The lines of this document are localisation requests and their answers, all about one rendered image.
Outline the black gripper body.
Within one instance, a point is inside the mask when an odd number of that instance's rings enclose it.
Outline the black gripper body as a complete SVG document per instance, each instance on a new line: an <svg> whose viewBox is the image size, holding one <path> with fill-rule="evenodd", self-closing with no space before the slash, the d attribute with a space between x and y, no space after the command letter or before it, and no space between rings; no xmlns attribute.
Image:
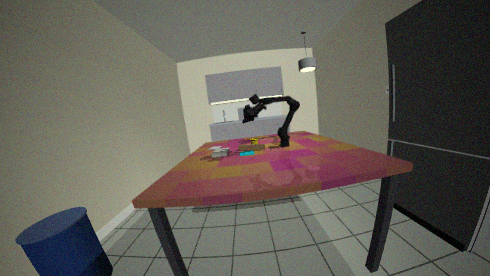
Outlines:
<svg viewBox="0 0 490 276"><path fill-rule="evenodd" d="M254 117L259 114L260 110L255 106L253 109L247 109L248 115L252 118L252 121L254 120Z"/></svg>

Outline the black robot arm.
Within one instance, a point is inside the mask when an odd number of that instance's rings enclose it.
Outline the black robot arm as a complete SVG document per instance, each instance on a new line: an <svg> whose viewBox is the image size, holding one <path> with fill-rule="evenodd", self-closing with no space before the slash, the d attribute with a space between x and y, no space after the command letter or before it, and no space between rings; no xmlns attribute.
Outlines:
<svg viewBox="0 0 490 276"><path fill-rule="evenodd" d="M296 101L295 99L291 98L289 95L288 96L283 96L283 97L276 97L276 98L266 97L264 99L259 99L259 97L257 96L257 94L255 94L249 100L253 104L255 104L255 105L259 102L256 105L256 107L260 111L263 108L264 109L267 109L267 106L265 106L266 104L270 105L270 104L273 104L273 103L276 103L276 102L286 101L290 105L290 107L289 107L289 113L287 114L286 119L285 119L282 127L280 127L279 130L278 130L278 136L281 138L281 146L282 147L288 147L288 146L290 146L289 145L289 138L290 138L290 136L287 135L288 126L289 126L289 124L290 124L290 122L292 120L292 117L294 116L296 110L299 108L300 103L298 101Z"/></svg>

